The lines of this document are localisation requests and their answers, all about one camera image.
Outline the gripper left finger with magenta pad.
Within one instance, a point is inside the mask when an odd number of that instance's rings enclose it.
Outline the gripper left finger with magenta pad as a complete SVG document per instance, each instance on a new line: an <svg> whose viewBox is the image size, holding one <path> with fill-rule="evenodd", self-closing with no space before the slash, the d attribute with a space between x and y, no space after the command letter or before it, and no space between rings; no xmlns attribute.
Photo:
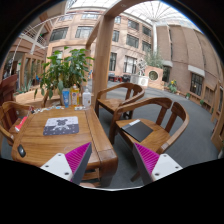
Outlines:
<svg viewBox="0 0 224 224"><path fill-rule="evenodd" d="M92 144L86 143L66 154L55 154L41 166L41 169L79 185L84 176L91 153Z"/></svg>

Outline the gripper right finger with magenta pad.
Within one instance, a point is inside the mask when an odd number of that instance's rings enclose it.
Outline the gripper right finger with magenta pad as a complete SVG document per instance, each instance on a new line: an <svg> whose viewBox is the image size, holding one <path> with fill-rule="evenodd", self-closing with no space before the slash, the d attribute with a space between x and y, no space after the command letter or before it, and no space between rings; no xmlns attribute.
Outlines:
<svg viewBox="0 0 224 224"><path fill-rule="evenodd" d="M137 143L133 145L133 155L144 185L182 169L168 154L157 154Z"/></svg>

